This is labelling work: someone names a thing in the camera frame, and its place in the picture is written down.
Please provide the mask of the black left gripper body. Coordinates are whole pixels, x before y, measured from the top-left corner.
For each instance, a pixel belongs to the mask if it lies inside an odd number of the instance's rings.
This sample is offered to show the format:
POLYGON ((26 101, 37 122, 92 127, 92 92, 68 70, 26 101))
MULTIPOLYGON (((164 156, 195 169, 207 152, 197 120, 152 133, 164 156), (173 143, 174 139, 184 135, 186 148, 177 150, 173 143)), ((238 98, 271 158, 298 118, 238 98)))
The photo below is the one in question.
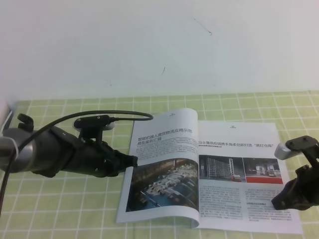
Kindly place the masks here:
POLYGON ((31 172, 52 178, 60 171, 103 177, 118 176, 115 150, 102 141, 101 127, 80 130, 79 137, 54 126, 34 139, 31 172))

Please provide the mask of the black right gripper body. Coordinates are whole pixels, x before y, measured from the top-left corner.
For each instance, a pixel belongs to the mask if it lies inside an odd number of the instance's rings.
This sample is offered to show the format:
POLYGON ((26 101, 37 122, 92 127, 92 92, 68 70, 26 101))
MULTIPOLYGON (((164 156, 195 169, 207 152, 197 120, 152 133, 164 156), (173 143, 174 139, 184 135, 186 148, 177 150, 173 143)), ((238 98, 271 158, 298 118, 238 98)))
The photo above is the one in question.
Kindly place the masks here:
POLYGON ((304 211, 319 205, 319 146, 302 150, 310 165, 296 170, 297 177, 289 181, 271 202, 275 210, 304 211))

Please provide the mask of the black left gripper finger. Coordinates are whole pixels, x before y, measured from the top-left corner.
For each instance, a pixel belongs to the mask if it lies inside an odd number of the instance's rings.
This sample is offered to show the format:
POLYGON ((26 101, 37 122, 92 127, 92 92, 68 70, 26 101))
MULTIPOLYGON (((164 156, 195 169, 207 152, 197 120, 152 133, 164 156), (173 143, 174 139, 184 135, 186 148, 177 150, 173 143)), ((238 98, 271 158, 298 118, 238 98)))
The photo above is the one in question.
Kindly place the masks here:
POLYGON ((138 166, 138 158, 132 155, 126 155, 123 153, 117 154, 118 158, 118 173, 125 172, 125 170, 129 167, 137 167, 138 166))

